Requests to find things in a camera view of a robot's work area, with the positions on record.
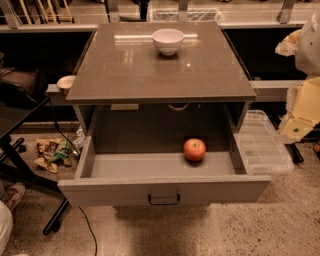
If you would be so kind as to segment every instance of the drawer handle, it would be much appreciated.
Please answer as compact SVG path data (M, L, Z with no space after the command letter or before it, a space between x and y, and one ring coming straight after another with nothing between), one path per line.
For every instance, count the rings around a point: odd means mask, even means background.
M177 194L177 200L174 202L154 202L154 201L152 201L152 197L149 194L148 195L148 202L151 205L176 205L176 204L180 203L180 194Z

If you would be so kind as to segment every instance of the drawer front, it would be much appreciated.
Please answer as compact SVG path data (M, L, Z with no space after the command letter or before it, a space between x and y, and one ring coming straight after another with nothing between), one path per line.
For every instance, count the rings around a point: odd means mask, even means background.
M100 179L81 179L61 181L59 187L73 206L192 205L254 202L270 182L267 176L254 178L225 177L194 183L160 184L109 184Z

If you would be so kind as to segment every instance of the bowl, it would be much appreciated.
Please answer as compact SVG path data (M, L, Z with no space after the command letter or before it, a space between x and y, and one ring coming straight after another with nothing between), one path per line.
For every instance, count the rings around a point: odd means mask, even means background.
M76 78L76 76L74 75L70 75L70 76L64 76L62 78L60 78L57 82L57 86L60 88L60 89L70 89L72 84L73 84L73 81L74 79Z
M177 29L160 29L152 34L152 40L158 51L166 56L175 54L184 39L184 34Z

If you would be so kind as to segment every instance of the red apple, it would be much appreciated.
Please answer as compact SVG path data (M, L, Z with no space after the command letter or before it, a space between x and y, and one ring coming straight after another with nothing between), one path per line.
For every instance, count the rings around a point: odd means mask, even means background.
M203 141L196 138L187 140L183 145L184 156L190 161L202 160L206 150Z

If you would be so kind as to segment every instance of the open drawer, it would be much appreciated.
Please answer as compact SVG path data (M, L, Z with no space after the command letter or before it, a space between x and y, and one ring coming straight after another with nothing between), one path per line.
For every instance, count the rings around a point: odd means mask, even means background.
M75 178L58 186L73 206L256 201L270 177L247 175L225 109L96 106ZM190 137L207 145L199 163L183 156Z

